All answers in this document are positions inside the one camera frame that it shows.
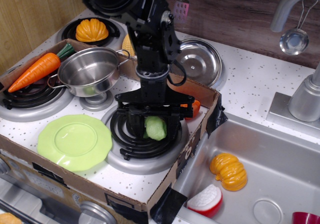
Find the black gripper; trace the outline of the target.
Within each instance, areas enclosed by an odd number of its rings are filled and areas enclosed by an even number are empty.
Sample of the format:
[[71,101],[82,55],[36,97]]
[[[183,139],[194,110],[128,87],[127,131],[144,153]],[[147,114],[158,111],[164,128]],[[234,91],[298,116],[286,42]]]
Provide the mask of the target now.
[[141,114],[130,112],[127,115],[127,128],[132,136],[143,139],[144,116],[169,116],[166,121],[167,138],[174,140],[181,120],[193,117],[195,98],[171,89],[167,79],[154,81],[141,78],[139,89],[117,94],[115,100],[118,101],[118,108],[124,108],[124,103],[127,103]]

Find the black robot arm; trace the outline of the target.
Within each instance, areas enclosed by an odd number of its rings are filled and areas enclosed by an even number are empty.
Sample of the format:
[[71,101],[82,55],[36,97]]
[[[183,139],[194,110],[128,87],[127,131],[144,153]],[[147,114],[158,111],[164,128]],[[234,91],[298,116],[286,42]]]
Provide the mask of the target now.
[[127,27],[137,57],[135,72],[140,88],[116,96],[118,113],[124,113],[135,137],[143,136],[149,116],[162,117],[167,137],[175,139],[180,122],[192,117],[194,97],[172,89],[172,65],[177,65],[181,42],[175,34],[174,16],[166,0],[82,0],[98,16]]

